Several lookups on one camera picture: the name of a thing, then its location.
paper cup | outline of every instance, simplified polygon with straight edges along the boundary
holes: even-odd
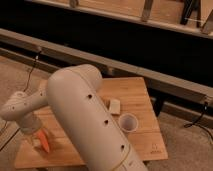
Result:
[[[138,129],[138,119],[133,114],[125,113],[118,118],[118,125],[128,137],[130,133]]]

wooden table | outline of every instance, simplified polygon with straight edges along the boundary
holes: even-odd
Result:
[[[141,160],[150,161],[168,158],[143,78],[104,79],[98,94],[105,102],[111,98],[119,99],[121,101],[121,113],[130,112],[138,118],[139,127],[128,138]],[[15,168],[84,165],[84,162],[56,121],[50,108],[46,107],[35,113],[52,133],[50,137],[51,152],[47,154],[42,150],[35,150],[23,139],[15,159]]]

